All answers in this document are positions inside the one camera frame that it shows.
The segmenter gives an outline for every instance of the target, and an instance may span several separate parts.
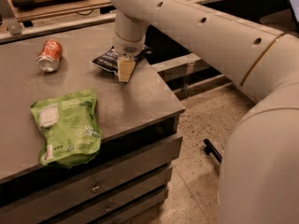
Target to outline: table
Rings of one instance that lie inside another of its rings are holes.
[[[13,11],[19,22],[34,21],[50,17],[62,16],[79,11],[98,9],[100,7],[111,6],[109,0],[83,0],[67,4],[39,7],[35,9],[22,10],[13,7]]]
[[[112,28],[106,23],[1,45],[0,223],[119,223],[166,198],[184,107],[146,60],[129,83],[91,63],[110,49]],[[59,71],[44,74],[36,57],[49,38],[59,40],[64,54]],[[103,133],[99,155],[69,170],[41,166],[45,139],[30,105],[90,88]]]

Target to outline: can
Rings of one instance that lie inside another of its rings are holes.
[[[59,68],[62,54],[62,45],[58,41],[50,39],[45,42],[43,49],[38,55],[36,63],[44,72],[56,71]]]

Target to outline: drawer handle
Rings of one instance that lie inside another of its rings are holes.
[[[99,192],[101,190],[101,187],[98,186],[96,183],[93,183],[92,193]]]
[[[112,206],[106,205],[106,212],[110,212],[112,209]]]

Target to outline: green bag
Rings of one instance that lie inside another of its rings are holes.
[[[93,159],[101,146],[94,90],[37,101],[31,105],[36,125],[47,139],[40,150],[43,165],[71,168]]]

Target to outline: black object on floor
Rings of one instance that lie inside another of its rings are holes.
[[[216,160],[221,163],[222,161],[222,155],[217,151],[217,149],[213,146],[213,144],[208,140],[205,139],[204,140],[205,143],[205,153],[207,155],[209,155],[210,153],[212,153],[214,155],[214,157],[216,158]]]

